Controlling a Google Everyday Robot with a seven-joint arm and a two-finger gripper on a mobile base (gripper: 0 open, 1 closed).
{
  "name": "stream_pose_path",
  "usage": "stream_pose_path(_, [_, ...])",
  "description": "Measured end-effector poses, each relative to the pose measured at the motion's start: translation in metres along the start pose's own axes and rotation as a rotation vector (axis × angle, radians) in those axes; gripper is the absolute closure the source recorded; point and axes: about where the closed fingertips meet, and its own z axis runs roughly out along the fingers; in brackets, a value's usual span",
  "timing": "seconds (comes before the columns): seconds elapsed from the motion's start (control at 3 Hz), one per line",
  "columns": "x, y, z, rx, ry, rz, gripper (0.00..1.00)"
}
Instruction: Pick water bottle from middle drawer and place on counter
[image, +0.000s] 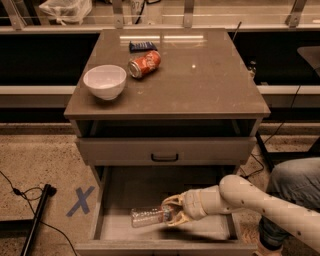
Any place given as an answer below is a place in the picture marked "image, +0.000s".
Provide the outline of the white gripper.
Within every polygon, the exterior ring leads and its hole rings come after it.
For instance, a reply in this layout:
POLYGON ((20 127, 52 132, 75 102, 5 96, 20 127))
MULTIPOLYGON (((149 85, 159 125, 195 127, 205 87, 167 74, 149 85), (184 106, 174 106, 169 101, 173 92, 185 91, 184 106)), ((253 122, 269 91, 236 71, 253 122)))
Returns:
POLYGON ((170 196, 163 200, 161 206, 171 209, 165 213, 165 223, 170 227, 190 222, 191 219, 200 220, 207 216, 202 206, 199 189, 188 190, 182 196, 170 196))

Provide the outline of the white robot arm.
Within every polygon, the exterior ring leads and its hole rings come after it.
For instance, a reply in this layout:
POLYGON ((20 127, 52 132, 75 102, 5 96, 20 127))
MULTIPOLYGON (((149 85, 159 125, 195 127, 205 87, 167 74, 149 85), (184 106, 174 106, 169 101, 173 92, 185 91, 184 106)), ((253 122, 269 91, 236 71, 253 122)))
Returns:
POLYGON ((269 195, 238 175, 227 175, 215 186, 168 197, 161 206, 174 211, 168 226, 249 209, 320 252, 320 214, 317 211, 269 195))

